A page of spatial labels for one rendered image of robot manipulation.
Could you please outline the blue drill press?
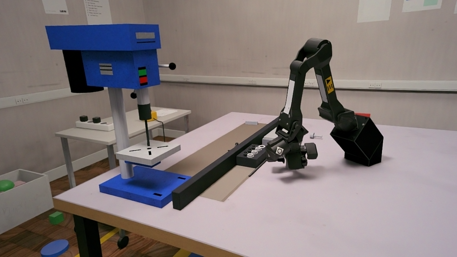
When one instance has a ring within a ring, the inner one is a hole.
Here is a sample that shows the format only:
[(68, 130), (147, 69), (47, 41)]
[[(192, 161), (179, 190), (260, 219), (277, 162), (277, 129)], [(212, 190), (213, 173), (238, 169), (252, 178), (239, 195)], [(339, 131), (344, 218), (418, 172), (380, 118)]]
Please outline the blue drill press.
[[(50, 49), (62, 49), (72, 93), (108, 87), (121, 174), (101, 183), (100, 192), (157, 208), (166, 206), (172, 201), (172, 191), (191, 177), (153, 169), (181, 150), (180, 144), (150, 140), (147, 128), (147, 120), (152, 119), (147, 87), (160, 85), (159, 68), (176, 69), (175, 63), (158, 65), (159, 25), (45, 28)], [(122, 88), (134, 89), (130, 96), (137, 98), (139, 120), (144, 120), (146, 127), (147, 140), (131, 147)]]

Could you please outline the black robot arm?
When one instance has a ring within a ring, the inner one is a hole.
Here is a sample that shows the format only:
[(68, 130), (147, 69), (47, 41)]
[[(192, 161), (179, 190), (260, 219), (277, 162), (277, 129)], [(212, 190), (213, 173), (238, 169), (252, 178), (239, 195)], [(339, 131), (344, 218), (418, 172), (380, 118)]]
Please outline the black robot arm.
[[(307, 58), (304, 60), (304, 58)], [(315, 75), (320, 90), (322, 104), (318, 107), (319, 116), (334, 123), (341, 135), (359, 130), (354, 111), (345, 109), (338, 101), (333, 78), (330, 70), (332, 44), (325, 39), (310, 38), (299, 49), (295, 60), (290, 64), (290, 78), (287, 99), (280, 112), (275, 139), (267, 142), (266, 150), (269, 156), (276, 160), (281, 156), (287, 159), (289, 170), (298, 170), (307, 166), (307, 159), (301, 156), (301, 151), (289, 152), (299, 148), (303, 136), (308, 132), (302, 125), (301, 100), (306, 73), (315, 69)], [(284, 132), (283, 129), (288, 132)], [(290, 145), (289, 145), (290, 144)]]

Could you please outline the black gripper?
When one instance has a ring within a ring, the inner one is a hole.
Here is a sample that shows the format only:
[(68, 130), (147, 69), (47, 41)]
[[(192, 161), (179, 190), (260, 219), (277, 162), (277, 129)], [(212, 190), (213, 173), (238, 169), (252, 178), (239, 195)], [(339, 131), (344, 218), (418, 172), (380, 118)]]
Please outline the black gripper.
[[(267, 162), (276, 162), (276, 161), (278, 161), (278, 162), (285, 163), (284, 155), (279, 157), (276, 160), (273, 160), (269, 156), (269, 154), (267, 153), (266, 147), (265, 147), (265, 151), (266, 151)], [(304, 143), (304, 145), (301, 145), (299, 148), (290, 149), (289, 152), (295, 153), (297, 151), (301, 151), (301, 156), (303, 156), (304, 158), (306, 158), (306, 154), (307, 154), (307, 159), (309, 159), (309, 160), (313, 160), (313, 159), (317, 159), (318, 158), (318, 151), (317, 151), (317, 148), (316, 148), (316, 145), (315, 145), (314, 142)]]

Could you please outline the long black bar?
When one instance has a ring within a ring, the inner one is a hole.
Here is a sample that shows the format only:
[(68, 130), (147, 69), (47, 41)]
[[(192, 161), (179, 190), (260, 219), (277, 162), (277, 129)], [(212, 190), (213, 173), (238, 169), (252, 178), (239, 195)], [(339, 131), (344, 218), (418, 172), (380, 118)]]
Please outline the long black bar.
[(249, 138), (174, 189), (172, 191), (173, 209), (182, 210), (230, 169), (235, 167), (236, 156), (247, 147), (252, 144), (261, 145), (264, 136), (277, 127), (278, 119), (279, 117), (262, 127)]

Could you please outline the grey headed pin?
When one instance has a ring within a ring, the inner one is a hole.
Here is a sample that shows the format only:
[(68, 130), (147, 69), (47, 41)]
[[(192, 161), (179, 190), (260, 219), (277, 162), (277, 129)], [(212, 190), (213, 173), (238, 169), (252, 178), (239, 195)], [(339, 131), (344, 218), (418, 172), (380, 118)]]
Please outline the grey headed pin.
[(310, 133), (310, 138), (314, 138), (314, 137), (320, 137), (320, 138), (322, 138), (321, 135), (315, 135), (315, 133)]

